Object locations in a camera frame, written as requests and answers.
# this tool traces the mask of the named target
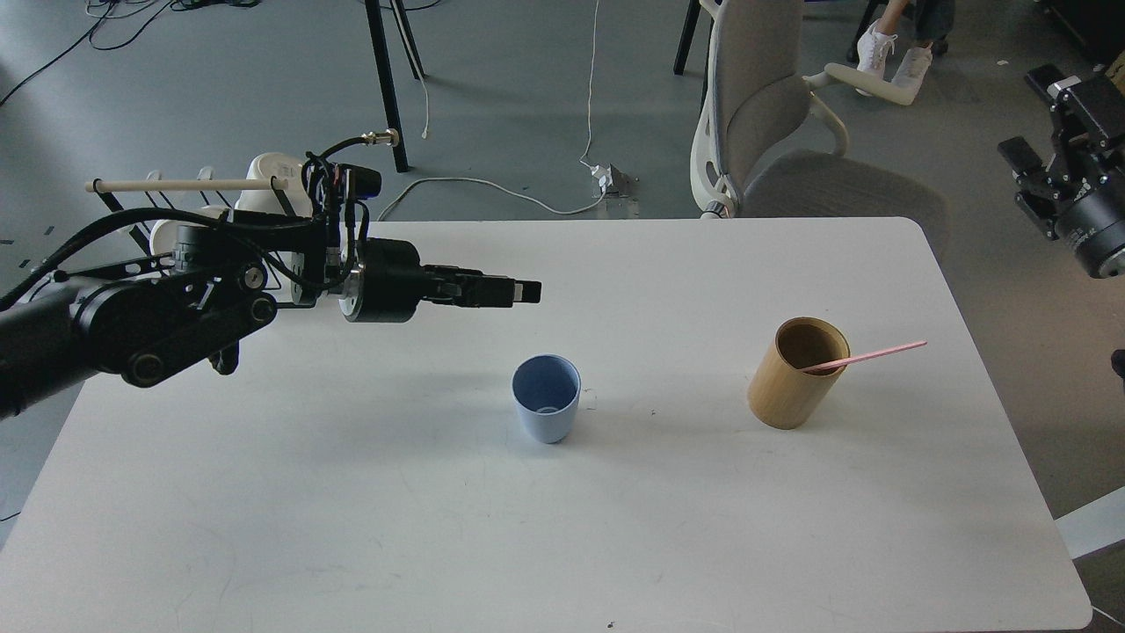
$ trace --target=white sneaker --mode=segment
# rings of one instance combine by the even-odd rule
[[[860,65],[856,66],[856,70],[883,79],[883,73],[886,71],[886,55],[894,52],[894,40],[899,36],[875,31],[876,24],[879,24],[878,20],[871,22],[866,33],[860,37],[860,42],[855,45],[855,49],[860,54]],[[871,96],[870,92],[864,92],[858,88],[855,91],[864,97]]]
[[[899,70],[894,71],[894,78],[891,79],[891,84],[898,88],[904,88],[910,90],[915,94],[918,93],[918,89],[921,88],[921,80],[926,76],[926,71],[929,70],[929,64],[934,62],[934,53],[930,52],[929,47],[915,46],[907,51],[907,54],[902,56],[902,63],[899,64]]]

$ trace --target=chair seat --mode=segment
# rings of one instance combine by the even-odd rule
[[[795,150],[782,155],[746,188],[748,217],[907,217],[921,226],[942,260],[948,241],[948,205],[909,178],[846,157]]]

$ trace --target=connector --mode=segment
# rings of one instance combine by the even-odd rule
[[[608,198],[627,198],[632,192],[632,180],[612,163],[609,166],[595,164],[590,168],[590,174],[597,182],[600,192]]]
[[[387,129],[386,132],[367,132],[360,134],[360,138],[368,145],[390,145],[392,147],[397,147],[403,137],[397,129]]]

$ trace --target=cup rim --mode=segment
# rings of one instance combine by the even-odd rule
[[[564,365],[568,370],[570,370],[572,372],[574,372],[575,379],[577,379],[576,382],[578,383],[577,386],[575,386],[574,398],[572,398],[570,401],[567,403],[565,407],[560,407],[558,410],[551,412],[550,414],[540,414],[539,412],[536,412],[534,409],[529,409],[529,408],[524,407],[523,403],[520,403],[520,397],[516,396],[516,394],[515,394],[515,377],[520,373],[520,370],[522,370],[528,363],[531,363],[532,361],[536,361],[537,359],[554,359],[556,361],[561,361],[564,363]],[[534,356],[529,356],[528,359],[525,359],[523,361],[523,363],[520,363],[516,367],[515,372],[512,372],[512,382],[511,382],[508,389],[512,391],[512,400],[515,401],[515,406],[516,407],[519,407],[520,409],[522,409],[522,410],[524,410],[524,412],[526,412],[526,413],[529,413],[529,414],[531,414],[533,416],[538,416],[540,418],[550,418],[552,416],[558,416],[559,414],[565,414],[565,413],[569,412],[570,407],[573,407],[574,404],[578,401],[578,397],[582,396],[582,373],[578,372],[578,368],[575,368],[574,363],[572,363],[567,359],[564,359],[562,356],[559,356],[558,354],[537,354]]]
[[[829,336],[834,338],[839,338],[840,343],[844,344],[844,356],[842,356],[840,359],[847,359],[848,356],[850,356],[852,346],[847,343],[847,337],[844,336],[844,333],[842,333],[839,328],[829,324],[828,322],[825,322],[824,319],[816,318],[816,316],[794,316],[794,318],[785,322],[781,326],[777,326],[777,331],[774,332],[774,338],[773,338],[773,346],[775,350],[777,350],[777,358],[781,359],[781,362],[784,363],[786,368],[790,368],[794,372],[801,371],[801,368],[794,368],[793,364],[790,363],[788,359],[785,359],[785,355],[781,353],[781,346],[778,345],[778,340],[781,338],[781,334],[786,329],[793,326],[801,326],[801,325],[819,327],[822,331],[825,331]],[[844,370],[847,370],[847,365],[836,368],[835,370],[832,370],[827,374],[804,374],[804,376],[810,379],[821,379],[821,380],[835,379],[839,377],[844,372]]]

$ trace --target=gray office chair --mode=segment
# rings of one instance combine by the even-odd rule
[[[900,105],[915,93],[840,64],[801,76],[802,0],[700,3],[714,18],[708,94],[692,144],[692,192],[700,208],[729,217],[909,217],[940,259],[948,238],[945,199],[914,180],[843,157],[847,129],[812,91],[844,82]],[[809,114],[832,130],[834,152],[790,152],[752,181],[762,154]]]

